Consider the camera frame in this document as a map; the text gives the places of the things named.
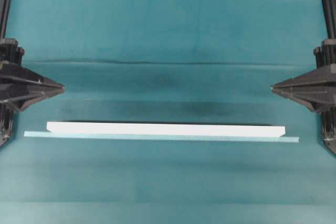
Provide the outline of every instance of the white rectangular block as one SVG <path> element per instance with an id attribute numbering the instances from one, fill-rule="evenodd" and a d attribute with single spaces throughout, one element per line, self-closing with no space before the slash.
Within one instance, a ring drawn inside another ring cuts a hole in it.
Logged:
<path id="1" fill-rule="evenodd" d="M 48 122 L 47 130 L 71 134 L 280 137 L 284 126 Z"/>

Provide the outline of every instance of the vertical black post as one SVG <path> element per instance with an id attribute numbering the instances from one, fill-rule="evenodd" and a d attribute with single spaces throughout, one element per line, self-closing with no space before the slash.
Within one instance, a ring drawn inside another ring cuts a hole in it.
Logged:
<path id="1" fill-rule="evenodd" d="M 9 12 L 9 5 L 11 0 L 0 0 L 0 39 L 5 38 L 6 26 Z"/>
<path id="2" fill-rule="evenodd" d="M 11 0 L 0 0 L 0 39 L 6 36 L 6 26 Z M 12 133 L 13 110 L 0 104 L 0 146 L 5 144 Z"/>

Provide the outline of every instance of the teal cloth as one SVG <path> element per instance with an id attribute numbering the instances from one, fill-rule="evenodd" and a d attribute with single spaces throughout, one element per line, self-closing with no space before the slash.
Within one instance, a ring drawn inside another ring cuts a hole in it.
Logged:
<path id="1" fill-rule="evenodd" d="M 321 0 L 12 0 L 23 65 L 66 92 L 0 150 L 3 223 L 332 223 L 320 118 L 270 85 L 315 66 Z M 24 138 L 47 121 L 286 126 L 300 143 Z"/>

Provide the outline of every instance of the teal backdrop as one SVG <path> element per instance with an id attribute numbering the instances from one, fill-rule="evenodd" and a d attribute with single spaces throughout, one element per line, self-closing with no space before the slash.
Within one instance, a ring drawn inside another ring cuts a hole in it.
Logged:
<path id="1" fill-rule="evenodd" d="M 336 223 L 320 118 L 270 86 L 315 68 L 321 0 L 12 0 L 23 65 L 66 92 L 16 117 L 0 223 Z M 27 138 L 47 121 L 271 124 L 293 143 Z"/>

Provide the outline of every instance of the black clamp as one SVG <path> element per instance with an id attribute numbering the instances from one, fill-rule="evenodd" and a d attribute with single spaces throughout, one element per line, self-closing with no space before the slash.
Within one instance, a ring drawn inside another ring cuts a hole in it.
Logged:
<path id="1" fill-rule="evenodd" d="M 321 114 L 326 147 L 336 154 L 336 0 L 322 0 L 328 39 L 314 49 L 317 69 L 277 83 L 272 91 Z"/>

